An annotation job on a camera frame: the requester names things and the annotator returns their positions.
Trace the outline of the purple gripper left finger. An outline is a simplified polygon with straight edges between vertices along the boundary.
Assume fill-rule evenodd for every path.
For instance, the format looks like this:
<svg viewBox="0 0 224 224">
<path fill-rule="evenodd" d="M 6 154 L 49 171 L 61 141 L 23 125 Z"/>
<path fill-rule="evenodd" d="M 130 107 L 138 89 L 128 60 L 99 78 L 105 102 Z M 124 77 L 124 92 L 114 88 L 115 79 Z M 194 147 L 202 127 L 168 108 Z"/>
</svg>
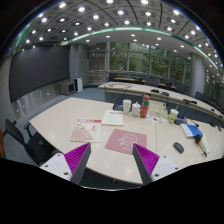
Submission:
<svg viewBox="0 0 224 224">
<path fill-rule="evenodd" d="M 86 143 L 66 154 L 56 153 L 41 169 L 79 185 L 90 154 L 91 144 Z"/>
</svg>

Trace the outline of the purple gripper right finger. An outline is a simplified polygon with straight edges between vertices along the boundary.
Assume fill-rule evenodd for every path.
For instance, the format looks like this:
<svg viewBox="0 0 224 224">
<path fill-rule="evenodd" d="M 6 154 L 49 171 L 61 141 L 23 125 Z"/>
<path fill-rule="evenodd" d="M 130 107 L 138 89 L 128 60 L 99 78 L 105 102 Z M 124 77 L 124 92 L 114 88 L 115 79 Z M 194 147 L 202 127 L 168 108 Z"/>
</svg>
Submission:
<svg viewBox="0 0 224 224">
<path fill-rule="evenodd" d="M 167 156 L 159 156 L 138 144 L 133 145 L 133 156 L 143 185 L 148 185 L 179 170 L 179 167 Z"/>
</svg>

